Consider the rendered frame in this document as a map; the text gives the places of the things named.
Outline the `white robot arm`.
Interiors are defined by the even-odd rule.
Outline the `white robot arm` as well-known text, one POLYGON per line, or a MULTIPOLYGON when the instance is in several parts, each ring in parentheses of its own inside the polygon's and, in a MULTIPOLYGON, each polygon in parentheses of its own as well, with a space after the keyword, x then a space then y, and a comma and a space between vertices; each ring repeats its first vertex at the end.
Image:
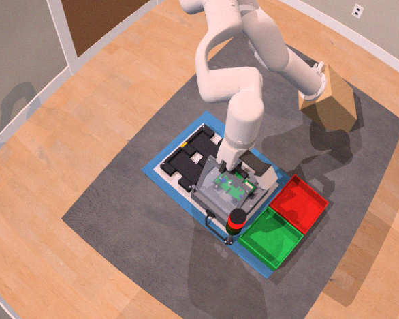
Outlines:
MULTIPOLYGON (((225 140, 231 147, 243 150, 255 144, 264 115, 263 78, 255 67, 209 70, 208 53, 218 44, 243 31, 249 38, 250 51, 261 65, 290 82, 304 100, 313 101, 324 92, 327 85, 327 78, 321 71, 324 62, 311 68, 289 49, 276 23, 260 8, 257 0, 179 2, 187 14, 205 10, 208 32, 195 55, 197 83, 205 102, 229 102, 225 140)), ((262 162, 249 150, 239 158, 255 171, 260 188, 268 190, 278 179, 272 165, 262 162)))

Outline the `red bin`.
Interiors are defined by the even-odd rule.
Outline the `red bin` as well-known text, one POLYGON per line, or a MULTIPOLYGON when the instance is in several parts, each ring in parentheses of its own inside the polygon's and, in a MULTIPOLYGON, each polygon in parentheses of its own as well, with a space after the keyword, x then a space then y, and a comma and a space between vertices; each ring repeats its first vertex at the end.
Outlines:
POLYGON ((268 206, 305 235, 328 203, 303 180, 293 175, 268 206))

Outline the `green bin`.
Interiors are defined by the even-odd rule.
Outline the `green bin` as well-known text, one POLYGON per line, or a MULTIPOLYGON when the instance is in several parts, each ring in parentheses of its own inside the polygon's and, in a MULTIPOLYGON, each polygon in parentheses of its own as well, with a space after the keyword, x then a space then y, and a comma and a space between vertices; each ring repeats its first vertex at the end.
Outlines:
POLYGON ((303 236, 267 206, 237 242, 275 271, 303 236))

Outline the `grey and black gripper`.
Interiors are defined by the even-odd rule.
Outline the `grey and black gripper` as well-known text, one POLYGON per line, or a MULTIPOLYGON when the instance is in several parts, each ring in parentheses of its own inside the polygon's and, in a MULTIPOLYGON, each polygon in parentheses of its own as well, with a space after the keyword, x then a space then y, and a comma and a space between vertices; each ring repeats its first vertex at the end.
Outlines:
POLYGON ((251 151, 254 145, 248 149, 235 149, 227 143, 224 134, 224 139, 217 153, 217 163, 220 164, 222 162, 221 167, 219 168, 219 172, 223 174, 225 171, 227 171, 229 174, 231 173, 235 175, 237 169, 236 166, 238 165, 239 167, 242 167, 243 163, 243 161, 239 157, 246 150, 251 151))

